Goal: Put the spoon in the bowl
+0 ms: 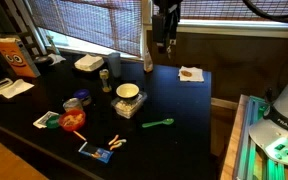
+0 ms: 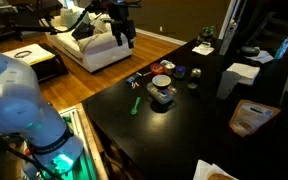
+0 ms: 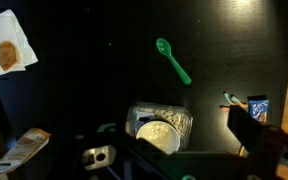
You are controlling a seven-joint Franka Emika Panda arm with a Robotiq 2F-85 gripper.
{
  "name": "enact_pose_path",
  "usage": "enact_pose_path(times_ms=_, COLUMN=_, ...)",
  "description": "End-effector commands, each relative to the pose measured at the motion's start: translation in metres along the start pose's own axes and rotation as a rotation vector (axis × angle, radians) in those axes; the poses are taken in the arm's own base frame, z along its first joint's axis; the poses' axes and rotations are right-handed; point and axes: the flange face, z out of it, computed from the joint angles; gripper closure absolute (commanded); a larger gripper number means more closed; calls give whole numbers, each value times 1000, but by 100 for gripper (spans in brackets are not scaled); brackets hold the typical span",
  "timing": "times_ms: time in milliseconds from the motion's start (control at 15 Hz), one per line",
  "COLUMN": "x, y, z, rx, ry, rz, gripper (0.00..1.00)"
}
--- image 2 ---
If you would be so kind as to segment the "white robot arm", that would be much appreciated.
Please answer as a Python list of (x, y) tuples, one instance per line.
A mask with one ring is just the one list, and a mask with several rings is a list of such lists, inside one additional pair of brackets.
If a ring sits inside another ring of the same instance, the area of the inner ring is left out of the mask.
[(59, 179), (83, 151), (81, 138), (43, 99), (32, 67), (0, 53), (0, 142), (12, 133), (21, 135), (30, 154), (7, 150), (24, 160), (29, 176)]

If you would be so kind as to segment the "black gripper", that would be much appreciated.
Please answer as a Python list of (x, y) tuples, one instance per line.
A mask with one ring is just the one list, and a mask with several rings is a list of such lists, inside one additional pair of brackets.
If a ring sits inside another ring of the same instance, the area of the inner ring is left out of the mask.
[(121, 33), (128, 35), (129, 49), (134, 48), (134, 33), (135, 26), (132, 20), (128, 19), (128, 8), (133, 6), (133, 3), (126, 0), (110, 0), (109, 16), (114, 20), (112, 30), (115, 33), (118, 46), (122, 46)]

